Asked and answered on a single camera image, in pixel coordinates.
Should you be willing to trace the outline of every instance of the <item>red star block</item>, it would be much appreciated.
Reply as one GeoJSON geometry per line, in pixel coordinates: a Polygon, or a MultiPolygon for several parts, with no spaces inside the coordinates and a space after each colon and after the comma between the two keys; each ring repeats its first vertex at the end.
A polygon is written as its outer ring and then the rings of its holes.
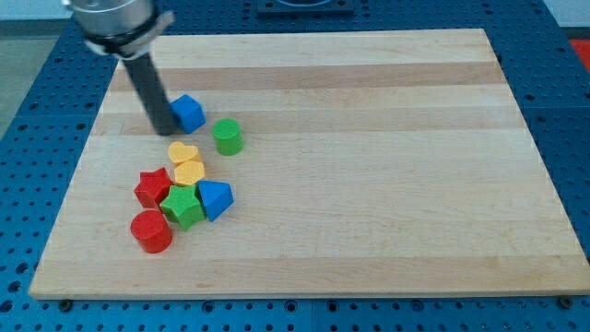
{"type": "Polygon", "coordinates": [[[168,196],[171,185],[172,180],[162,167],[154,172],[141,172],[134,192],[142,207],[159,209],[159,203],[168,196]]]}

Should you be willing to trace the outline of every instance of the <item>green block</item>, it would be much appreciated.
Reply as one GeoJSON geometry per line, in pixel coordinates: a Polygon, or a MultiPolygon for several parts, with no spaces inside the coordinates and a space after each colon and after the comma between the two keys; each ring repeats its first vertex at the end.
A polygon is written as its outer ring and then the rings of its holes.
{"type": "Polygon", "coordinates": [[[225,118],[217,121],[213,125],[213,139],[218,152],[224,156],[233,156],[242,151],[242,130],[234,119],[225,118]]]}
{"type": "Polygon", "coordinates": [[[172,185],[168,197],[159,204],[159,207],[166,218],[171,222],[177,222],[183,231],[188,231],[194,223],[207,217],[203,205],[196,198],[194,184],[185,187],[172,185]]]}

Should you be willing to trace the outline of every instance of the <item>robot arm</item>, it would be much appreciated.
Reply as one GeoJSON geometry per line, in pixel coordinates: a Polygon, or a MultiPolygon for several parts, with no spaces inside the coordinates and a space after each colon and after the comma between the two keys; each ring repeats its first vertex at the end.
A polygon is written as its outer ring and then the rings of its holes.
{"type": "Polygon", "coordinates": [[[149,56],[150,44],[174,21],[153,0],[62,0],[74,11],[86,45],[122,59],[147,115],[159,135],[177,129],[166,92],[149,56]]]}

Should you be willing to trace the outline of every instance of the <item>green hexagonal block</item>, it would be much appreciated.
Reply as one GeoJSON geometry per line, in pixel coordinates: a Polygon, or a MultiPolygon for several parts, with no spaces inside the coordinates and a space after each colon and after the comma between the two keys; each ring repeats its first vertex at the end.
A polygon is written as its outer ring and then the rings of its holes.
{"type": "Polygon", "coordinates": [[[177,222],[183,231],[188,231],[193,224],[207,217],[201,202],[196,198],[194,184],[185,187],[172,185],[168,197],[159,206],[166,218],[171,222],[177,222]]]}

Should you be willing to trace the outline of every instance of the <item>red block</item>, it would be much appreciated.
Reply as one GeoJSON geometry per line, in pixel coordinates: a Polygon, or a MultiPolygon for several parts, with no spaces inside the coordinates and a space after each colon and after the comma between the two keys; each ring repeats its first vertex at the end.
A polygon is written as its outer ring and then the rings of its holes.
{"type": "Polygon", "coordinates": [[[143,211],[133,218],[131,233],[141,248],[150,254],[159,253],[172,243],[172,231],[168,222],[156,210],[143,211]]]}
{"type": "Polygon", "coordinates": [[[154,172],[141,172],[134,192],[142,207],[159,209],[159,203],[168,196],[171,185],[172,180],[162,167],[154,172]]]}
{"type": "Polygon", "coordinates": [[[570,43],[582,59],[586,70],[590,72],[590,40],[571,40],[570,43]]]}

